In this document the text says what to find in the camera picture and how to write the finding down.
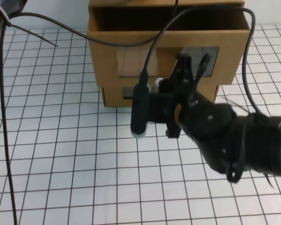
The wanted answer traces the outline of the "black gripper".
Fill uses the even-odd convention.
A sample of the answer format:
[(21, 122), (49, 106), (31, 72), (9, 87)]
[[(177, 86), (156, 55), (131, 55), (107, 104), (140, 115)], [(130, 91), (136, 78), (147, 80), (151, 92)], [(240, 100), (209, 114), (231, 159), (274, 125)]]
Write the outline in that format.
[(150, 98), (149, 120), (166, 124), (168, 138), (179, 138), (184, 131), (207, 164), (225, 174), (237, 158), (237, 114), (229, 104), (215, 104), (199, 93), (194, 95), (210, 60), (210, 54), (204, 54), (193, 80), (192, 58), (179, 55), (169, 78), (169, 93), (154, 93)]

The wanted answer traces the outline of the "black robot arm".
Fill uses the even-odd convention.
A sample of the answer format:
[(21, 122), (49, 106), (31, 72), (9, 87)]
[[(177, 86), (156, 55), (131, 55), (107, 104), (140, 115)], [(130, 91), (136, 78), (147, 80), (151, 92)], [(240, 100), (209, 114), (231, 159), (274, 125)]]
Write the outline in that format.
[(209, 62), (205, 54), (193, 77), (191, 57), (178, 55), (170, 78), (159, 82), (150, 100), (150, 121), (166, 124), (168, 138), (185, 132), (207, 164), (229, 182), (238, 182), (248, 170), (281, 177), (281, 116), (239, 116), (231, 105), (200, 94), (197, 86)]

